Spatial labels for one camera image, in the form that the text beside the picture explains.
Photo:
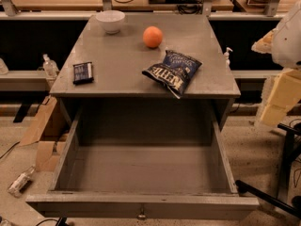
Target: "orange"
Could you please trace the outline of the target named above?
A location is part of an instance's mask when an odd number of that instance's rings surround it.
[[[149,26],[144,30],[143,41],[150,48],[158,47],[163,38],[162,31],[156,26]]]

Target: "orange ball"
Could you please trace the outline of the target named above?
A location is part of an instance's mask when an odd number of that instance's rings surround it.
[[[144,30],[143,41],[150,48],[158,47],[163,38],[162,31],[156,26],[149,26]]]

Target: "gray tabletop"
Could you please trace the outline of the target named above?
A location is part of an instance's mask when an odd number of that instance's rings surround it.
[[[159,27],[160,46],[148,48],[144,30]],[[170,13],[126,13],[118,34],[108,35],[91,16],[51,89],[56,97],[173,97],[142,71],[163,61],[166,49],[202,62],[184,97],[235,98],[240,95],[229,66],[206,16]],[[73,64],[91,61],[94,81],[73,84]]]

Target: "wooden tabletop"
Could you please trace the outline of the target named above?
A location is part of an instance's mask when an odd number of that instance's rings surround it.
[[[13,0],[18,10],[101,10],[102,0]],[[176,5],[150,5],[149,0],[119,3],[113,0],[114,9],[122,10],[174,10]],[[212,10],[232,11],[230,0],[214,0]]]
[[[231,0],[243,12],[263,13],[264,5],[249,5],[246,0]],[[295,2],[299,0],[280,0],[277,12],[288,12]]]

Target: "bowl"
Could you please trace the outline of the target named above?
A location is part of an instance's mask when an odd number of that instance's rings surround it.
[[[117,10],[106,10],[96,14],[97,21],[108,34],[118,33],[122,27],[124,18],[124,12]]]

